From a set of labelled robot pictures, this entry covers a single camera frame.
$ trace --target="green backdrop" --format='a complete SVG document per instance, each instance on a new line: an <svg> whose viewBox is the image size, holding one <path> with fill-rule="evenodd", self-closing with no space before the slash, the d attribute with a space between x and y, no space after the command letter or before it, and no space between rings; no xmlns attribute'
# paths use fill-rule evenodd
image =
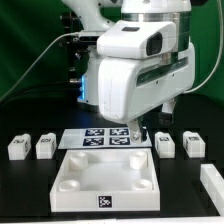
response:
<svg viewBox="0 0 224 224"><path fill-rule="evenodd" d="M63 34L60 14L69 11L60 0L0 0L0 96L25 72L56 37ZM119 13L104 10L112 20ZM195 85L212 70L219 48L216 0L193 7L191 39L196 49ZM224 57L211 81L197 93L224 105ZM66 48L56 44L18 87L67 79Z"/></svg>

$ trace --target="black cable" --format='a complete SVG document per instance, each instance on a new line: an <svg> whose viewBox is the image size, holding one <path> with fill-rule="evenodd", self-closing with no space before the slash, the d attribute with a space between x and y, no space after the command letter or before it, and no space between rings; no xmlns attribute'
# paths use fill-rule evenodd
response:
<svg viewBox="0 0 224 224"><path fill-rule="evenodd" d="M47 91L36 91L36 92L29 92L30 90L33 89L37 89L37 88L44 88L44 87L52 87L52 86L57 86L57 85L62 85L62 84L67 84L65 85L66 89L60 89L58 91L65 91L65 90L72 90L74 89L74 87L69 88L69 84L67 81L62 81L62 82L54 82L54 83L48 83L48 84L38 84L38 85L32 85L23 89L19 89L13 93L11 93L10 95L8 95L2 102L0 102L0 107L2 107L3 105L5 105L8 101L10 101L12 98L14 97L18 97L21 95L25 95L25 94L32 94L32 93L41 93L41 92L51 92L54 90L47 90Z"/></svg>

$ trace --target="white robot body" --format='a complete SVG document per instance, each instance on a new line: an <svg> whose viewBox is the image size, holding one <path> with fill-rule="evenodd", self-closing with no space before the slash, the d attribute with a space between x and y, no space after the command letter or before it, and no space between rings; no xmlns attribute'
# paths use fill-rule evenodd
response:
<svg viewBox="0 0 224 224"><path fill-rule="evenodd" d="M166 69L158 66L159 56L143 61L104 59L99 70L101 114L107 120L128 123L181 94L193 85L194 60L192 44Z"/></svg>
<svg viewBox="0 0 224 224"><path fill-rule="evenodd" d="M99 35L79 101L99 105L107 120L127 124L132 141L142 142L140 116L193 85L190 0L62 1L82 22L81 36ZM121 5L116 24L100 14Z"/></svg>

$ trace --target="white block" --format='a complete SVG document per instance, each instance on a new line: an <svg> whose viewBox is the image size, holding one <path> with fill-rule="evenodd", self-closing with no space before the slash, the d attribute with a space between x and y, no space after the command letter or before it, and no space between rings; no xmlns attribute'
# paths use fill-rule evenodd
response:
<svg viewBox="0 0 224 224"><path fill-rule="evenodd" d="M31 149L31 137L28 134L17 135L8 146L10 160L24 160Z"/></svg>
<svg viewBox="0 0 224 224"><path fill-rule="evenodd" d="M168 133L155 134L155 148L161 159L175 157L175 144Z"/></svg>
<svg viewBox="0 0 224 224"><path fill-rule="evenodd" d="M205 157L205 142L196 132L184 132L183 147L190 158Z"/></svg>
<svg viewBox="0 0 224 224"><path fill-rule="evenodd" d="M200 180L221 216L224 216L224 180L213 164L201 165Z"/></svg>
<svg viewBox="0 0 224 224"><path fill-rule="evenodd" d="M42 135L36 144L37 159L52 159L57 147L56 135L49 133Z"/></svg>

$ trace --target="black surface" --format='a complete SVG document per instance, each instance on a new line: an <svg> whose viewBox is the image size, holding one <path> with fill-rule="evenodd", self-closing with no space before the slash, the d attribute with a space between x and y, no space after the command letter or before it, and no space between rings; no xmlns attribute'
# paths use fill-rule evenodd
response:
<svg viewBox="0 0 224 224"><path fill-rule="evenodd" d="M223 175L224 109L203 96L181 96L169 127L159 124L159 108L145 115L154 141L157 131L169 132L176 144L175 159L154 163L161 192L158 212L51 213L49 192L64 158L57 150L52 160L36 160L35 145L42 134L54 132L59 143L67 128L110 128L121 125L77 108L65 99L21 99L0 108L0 222L103 218L202 217L218 215L200 184L200 164L213 163ZM184 131L199 132L206 142L206 158L189 159L182 147ZM29 133L32 150L25 161L9 161L7 146L15 135Z"/></svg>

